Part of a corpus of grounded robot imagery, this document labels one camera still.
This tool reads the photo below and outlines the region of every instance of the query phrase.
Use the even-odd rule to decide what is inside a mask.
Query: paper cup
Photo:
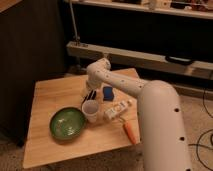
[[[96,122],[99,113],[99,104],[96,100],[86,100],[81,110],[90,123]]]

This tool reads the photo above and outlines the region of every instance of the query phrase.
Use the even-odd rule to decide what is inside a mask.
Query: wire
[[[198,146],[198,147],[203,147],[203,148],[206,148],[208,150],[212,150],[213,151],[213,148],[207,146],[207,145],[203,145],[203,144],[189,144],[189,146]]]
[[[209,80],[211,80],[212,75],[213,75],[213,71],[211,71],[211,73],[210,73],[210,75],[209,75]],[[204,107],[206,113],[207,113],[211,118],[213,118],[213,114],[211,114],[211,113],[209,112],[209,110],[208,110],[208,108],[207,108],[207,106],[206,106],[206,103],[205,103],[206,91],[207,91],[207,89],[205,88],[204,91],[203,91],[203,107]]]
[[[210,75],[209,75],[209,80],[211,80],[212,78],[212,75],[213,75],[213,70],[210,72]],[[207,91],[207,88],[204,89],[203,91],[203,106],[204,106],[204,109],[206,111],[206,113],[211,117],[213,118],[213,114],[211,114],[208,110],[208,108],[206,107],[206,103],[205,103],[205,95],[206,95],[206,91]],[[201,139],[208,133],[210,132],[213,132],[213,129],[209,129],[207,131],[205,131],[204,133],[202,133],[200,135],[200,137],[198,138],[197,140],[197,143],[196,144],[189,144],[189,146],[195,146],[196,147],[196,156],[198,158],[198,161],[203,165],[203,167],[205,167],[206,169],[210,170],[210,171],[213,171],[213,168],[210,168],[209,166],[207,166],[203,160],[200,158],[200,155],[199,155],[199,148],[202,147],[202,148],[206,148],[208,150],[212,150],[213,151],[213,133],[210,135],[210,143],[211,143],[211,147],[207,146],[207,145],[203,145],[203,144],[200,144],[200,141]]]
[[[203,138],[204,135],[206,135],[206,134],[208,134],[209,132],[212,132],[212,131],[213,131],[213,129],[210,129],[210,130],[207,130],[207,131],[205,131],[204,133],[202,133],[202,134],[200,135],[200,137],[198,138],[198,140],[197,140],[197,144],[200,144],[200,141],[201,141],[201,139]],[[199,161],[206,169],[213,171],[212,168],[210,168],[209,166],[207,166],[207,165],[201,160],[200,155],[199,155],[199,146],[198,146],[198,145],[196,146],[196,155],[197,155],[198,161]]]

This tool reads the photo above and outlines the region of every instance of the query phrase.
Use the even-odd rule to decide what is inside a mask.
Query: wooden table
[[[115,71],[124,75],[138,77],[135,69]],[[122,123],[115,119],[110,123],[87,124],[81,135],[72,141],[59,143],[55,141],[49,131],[52,116],[61,108],[73,106],[80,109],[83,97],[81,93],[85,87],[87,75],[66,77],[36,83],[34,100],[31,111],[28,138],[25,146],[23,167],[50,164],[85,155],[104,152],[112,149],[130,146]],[[133,99],[123,92],[113,89],[113,102],[103,101],[102,91],[97,95],[101,104],[101,111],[105,111],[116,102]],[[132,125],[137,143],[140,142],[137,118],[136,100],[123,114]]]

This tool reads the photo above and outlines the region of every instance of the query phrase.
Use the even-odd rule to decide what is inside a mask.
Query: orange carrot
[[[131,127],[130,123],[124,122],[123,128],[124,128],[128,138],[129,138],[129,140],[131,141],[131,143],[136,144],[136,139],[135,139],[135,136],[133,134],[132,127]]]

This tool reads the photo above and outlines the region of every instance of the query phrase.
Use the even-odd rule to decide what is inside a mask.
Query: white equipment
[[[88,91],[102,82],[137,99],[140,137],[145,171],[192,171],[180,100],[175,89],[163,81],[141,79],[110,72],[111,65],[100,59],[87,67]]]

